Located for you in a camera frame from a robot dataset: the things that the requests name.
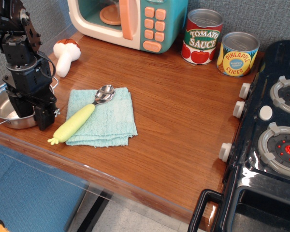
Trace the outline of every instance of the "stove handle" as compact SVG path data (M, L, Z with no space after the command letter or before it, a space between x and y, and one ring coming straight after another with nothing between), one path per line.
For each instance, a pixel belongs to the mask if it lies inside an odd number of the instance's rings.
M221 193L210 190L210 189L204 189L199 196L198 203L193 212L193 216L189 224L188 232L198 231L207 202L215 202L221 205L222 200L223 200L223 195Z

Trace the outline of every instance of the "wooden countertop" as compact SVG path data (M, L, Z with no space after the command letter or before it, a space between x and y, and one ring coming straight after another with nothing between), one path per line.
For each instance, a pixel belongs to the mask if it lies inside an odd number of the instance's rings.
M182 39L163 54L151 54L76 33L81 57L55 89L61 114L45 131L0 125L0 144L61 168L106 189L189 222L203 189L221 192L226 164L218 158L222 143L231 143L239 119L242 78L223 75L216 58L191 65L181 57ZM56 63L53 55L50 58ZM131 93L138 136L128 146L51 146L47 139L65 121L72 89L105 84Z

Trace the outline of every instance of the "pineapple slices can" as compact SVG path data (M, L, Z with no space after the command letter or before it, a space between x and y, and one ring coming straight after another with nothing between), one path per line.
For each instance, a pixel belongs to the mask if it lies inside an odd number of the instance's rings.
M216 11L195 9L188 13L182 57L192 64L212 61L223 25Z
M230 32L223 36L217 68L229 76L250 73L260 46L259 39L246 32Z

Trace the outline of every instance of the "can lid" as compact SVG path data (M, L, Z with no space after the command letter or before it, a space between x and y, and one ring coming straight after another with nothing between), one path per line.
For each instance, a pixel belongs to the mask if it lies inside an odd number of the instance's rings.
M250 52L260 47L259 39L246 32L230 32L223 36L222 43L231 50Z
M188 13L188 19L200 28L217 27L223 24L223 17L214 10L195 9Z

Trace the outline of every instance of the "spoon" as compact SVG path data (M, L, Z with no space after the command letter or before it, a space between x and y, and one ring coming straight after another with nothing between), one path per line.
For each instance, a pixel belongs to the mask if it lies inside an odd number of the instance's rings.
M65 123L63 123L54 133L53 138L47 140L51 145L64 143L74 135L78 129L87 121L96 108L96 105L109 102L115 94L112 85L105 85L99 88L95 95L95 101L85 105L82 109L72 115Z

